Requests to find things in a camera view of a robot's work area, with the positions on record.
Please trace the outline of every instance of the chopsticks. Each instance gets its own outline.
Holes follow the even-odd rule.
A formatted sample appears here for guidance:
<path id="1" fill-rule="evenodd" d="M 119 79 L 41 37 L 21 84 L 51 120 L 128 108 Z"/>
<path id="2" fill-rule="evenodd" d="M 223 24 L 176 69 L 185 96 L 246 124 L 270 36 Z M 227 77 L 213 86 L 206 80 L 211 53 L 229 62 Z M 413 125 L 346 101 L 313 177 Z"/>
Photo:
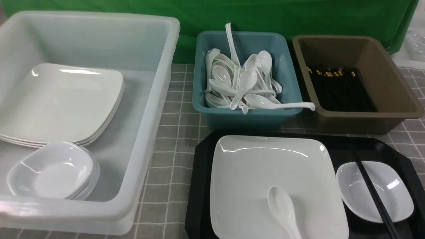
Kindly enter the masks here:
<path id="1" fill-rule="evenodd" d="M 388 212 L 385 209 L 385 206 L 382 203 L 382 200 L 379 197 L 378 192 L 376 192 L 375 187 L 373 186 L 373 183 L 368 173 L 366 172 L 366 169 L 363 166 L 363 163 L 361 159 L 359 158 L 359 156 L 357 155 L 357 152 L 352 144 L 350 144 L 350 151 L 357 163 L 357 166 L 359 167 L 359 170 L 363 176 L 363 179 L 365 180 L 368 190 L 371 193 L 373 201 L 375 202 L 375 205 L 378 209 L 379 215 L 381 216 L 384 224 L 387 226 L 388 234 L 390 235 L 391 239 L 400 239 L 400 237 L 397 235 L 397 231 L 396 231 L 396 228 L 394 227 L 394 223 L 391 220 L 391 217 L 388 215 Z"/>

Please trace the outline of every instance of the gray checkered tablecloth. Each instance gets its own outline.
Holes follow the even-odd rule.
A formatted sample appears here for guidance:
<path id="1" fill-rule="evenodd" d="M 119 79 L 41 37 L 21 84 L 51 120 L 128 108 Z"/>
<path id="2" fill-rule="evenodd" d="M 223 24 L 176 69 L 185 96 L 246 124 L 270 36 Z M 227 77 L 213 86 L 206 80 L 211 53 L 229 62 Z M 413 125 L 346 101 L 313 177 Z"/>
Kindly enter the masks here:
<path id="1" fill-rule="evenodd" d="M 124 236 L 0 229 L 0 238 L 19 239 L 186 239 L 184 218 L 196 145 L 211 131 L 192 107 L 193 64 L 173 64 L 155 152 L 149 166 L 134 225 Z M 425 105 L 425 73 L 401 68 L 403 76 Z M 386 135 L 348 135 L 382 140 L 412 160 L 425 184 L 425 117 L 404 121 Z M 311 116 L 289 119 L 282 132 L 317 134 Z"/>

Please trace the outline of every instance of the white bowl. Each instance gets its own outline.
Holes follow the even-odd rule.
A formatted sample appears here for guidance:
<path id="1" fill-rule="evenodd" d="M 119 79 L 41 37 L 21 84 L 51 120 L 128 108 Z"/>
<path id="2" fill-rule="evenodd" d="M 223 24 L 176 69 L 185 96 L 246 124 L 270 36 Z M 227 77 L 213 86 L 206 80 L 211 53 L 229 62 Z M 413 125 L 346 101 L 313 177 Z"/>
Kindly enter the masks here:
<path id="1" fill-rule="evenodd" d="M 393 222 L 408 218 L 414 210 L 412 198 L 397 172 L 385 163 L 363 161 L 389 216 Z M 337 171 L 338 186 L 347 207 L 370 222 L 382 223 L 372 196 L 356 162 L 341 165 Z"/>
<path id="2" fill-rule="evenodd" d="M 17 163 L 7 184 L 14 195 L 65 199 L 84 187 L 93 165 L 84 149 L 68 142 L 50 143 Z"/>
<path id="3" fill-rule="evenodd" d="M 93 192 L 97 184 L 97 180 L 99 179 L 99 175 L 100 175 L 100 165 L 97 161 L 94 163 L 94 167 L 95 168 L 93 169 L 91 177 L 89 181 L 87 182 L 87 184 L 85 185 L 85 187 L 83 187 L 78 193 L 74 194 L 73 196 L 67 199 L 84 201 L 86 200 L 88 196 L 90 196 L 91 192 Z"/>

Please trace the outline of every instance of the plastic bag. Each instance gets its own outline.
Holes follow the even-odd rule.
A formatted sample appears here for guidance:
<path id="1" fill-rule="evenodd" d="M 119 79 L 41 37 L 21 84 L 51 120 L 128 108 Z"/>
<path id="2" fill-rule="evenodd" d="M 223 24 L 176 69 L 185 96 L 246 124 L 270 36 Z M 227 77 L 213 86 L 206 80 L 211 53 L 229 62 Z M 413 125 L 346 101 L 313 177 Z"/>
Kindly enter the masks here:
<path id="1" fill-rule="evenodd" d="M 415 55 L 420 55 L 425 61 L 425 37 L 420 32 L 408 31 L 406 34 L 407 46 Z"/>

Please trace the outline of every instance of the green backdrop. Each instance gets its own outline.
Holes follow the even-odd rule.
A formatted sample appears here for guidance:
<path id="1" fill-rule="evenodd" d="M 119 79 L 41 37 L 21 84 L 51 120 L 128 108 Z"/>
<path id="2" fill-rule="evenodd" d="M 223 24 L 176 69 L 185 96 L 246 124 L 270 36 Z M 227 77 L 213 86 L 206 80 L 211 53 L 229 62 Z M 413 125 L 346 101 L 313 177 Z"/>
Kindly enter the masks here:
<path id="1" fill-rule="evenodd" d="M 23 10 L 128 12 L 180 21 L 175 63 L 192 63 L 201 31 L 270 31 L 291 40 L 298 34 L 366 35 L 390 52 L 403 42 L 418 0 L 2 0 L 7 15 Z"/>

